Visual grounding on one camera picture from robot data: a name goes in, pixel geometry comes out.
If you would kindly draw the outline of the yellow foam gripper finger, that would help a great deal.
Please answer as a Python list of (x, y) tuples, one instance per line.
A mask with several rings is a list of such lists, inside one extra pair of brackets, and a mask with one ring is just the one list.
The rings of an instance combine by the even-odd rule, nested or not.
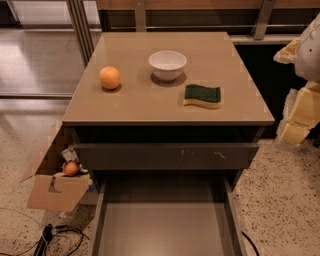
[(281, 64), (294, 64), (298, 42), (299, 37), (293, 39), (274, 55), (273, 60)]
[(320, 83), (308, 81), (300, 90), (289, 91), (277, 129), (277, 141), (281, 145), (298, 146), (319, 123)]

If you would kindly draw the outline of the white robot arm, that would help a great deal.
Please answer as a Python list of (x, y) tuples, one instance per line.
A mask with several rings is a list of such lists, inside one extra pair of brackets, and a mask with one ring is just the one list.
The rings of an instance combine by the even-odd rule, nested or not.
[(281, 146), (296, 147), (320, 123), (320, 14), (273, 60), (293, 64), (295, 74), (307, 81), (301, 89), (290, 90), (277, 129), (276, 140)]

